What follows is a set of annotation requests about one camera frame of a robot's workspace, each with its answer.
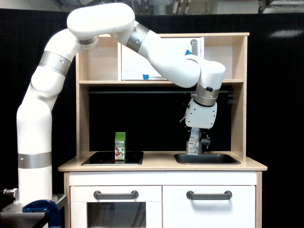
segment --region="blue clamp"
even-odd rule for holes
[[[56,203],[48,199],[37,200],[24,206],[23,213],[42,211],[47,213],[49,228],[61,228],[60,209]]]

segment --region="blue tape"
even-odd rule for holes
[[[186,51],[185,55],[191,55],[192,52],[190,52],[189,50]]]
[[[144,80],[149,80],[149,75],[142,75]]]

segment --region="oven window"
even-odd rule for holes
[[[88,203],[87,222],[88,228],[146,227],[146,203]]]

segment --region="green juice box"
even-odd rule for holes
[[[115,134],[115,160],[126,160],[125,132]]]

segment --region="oven door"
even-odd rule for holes
[[[71,187],[71,228],[161,228],[161,186]]]

